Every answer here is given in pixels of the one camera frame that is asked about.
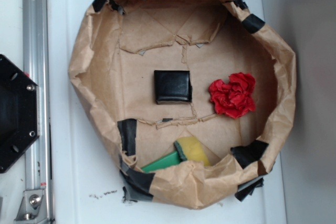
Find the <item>black square object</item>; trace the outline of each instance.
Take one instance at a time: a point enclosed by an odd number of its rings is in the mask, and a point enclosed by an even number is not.
[[[192,101],[189,71],[155,70],[157,104],[178,104]]]

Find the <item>red tissue paper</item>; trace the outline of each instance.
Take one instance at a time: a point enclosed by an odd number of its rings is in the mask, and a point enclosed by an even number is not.
[[[228,84],[221,79],[214,81],[209,86],[209,92],[216,113],[236,119],[248,111],[255,111],[256,105],[251,97],[255,84],[256,80],[250,73],[241,72],[231,74]]]

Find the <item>metal bracket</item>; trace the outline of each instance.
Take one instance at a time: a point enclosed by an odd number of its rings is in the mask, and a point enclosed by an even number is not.
[[[24,191],[14,224],[49,223],[47,200],[44,193],[44,189]]]
[[[0,55],[0,173],[5,173],[39,136],[38,86]]]

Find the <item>sponge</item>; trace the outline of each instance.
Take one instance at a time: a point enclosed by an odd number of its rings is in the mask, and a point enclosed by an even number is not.
[[[145,173],[149,173],[172,165],[178,165],[180,162],[186,160],[202,161],[205,166],[211,165],[202,149],[201,143],[196,137],[181,137],[174,142],[174,145],[177,151],[161,157],[141,169]]]
[[[181,137],[174,142],[174,145],[182,161],[195,160],[202,161],[205,166],[211,165],[196,137]]]

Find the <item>screw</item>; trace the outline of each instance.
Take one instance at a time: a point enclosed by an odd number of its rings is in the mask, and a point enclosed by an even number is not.
[[[41,204],[41,197],[36,194],[33,194],[29,198],[29,203],[32,207],[38,207]]]
[[[30,84],[30,85],[27,86],[27,90],[28,91],[34,91],[35,90],[35,86]]]
[[[32,218],[32,213],[31,212],[27,212],[23,215],[24,220],[30,220],[31,218]]]

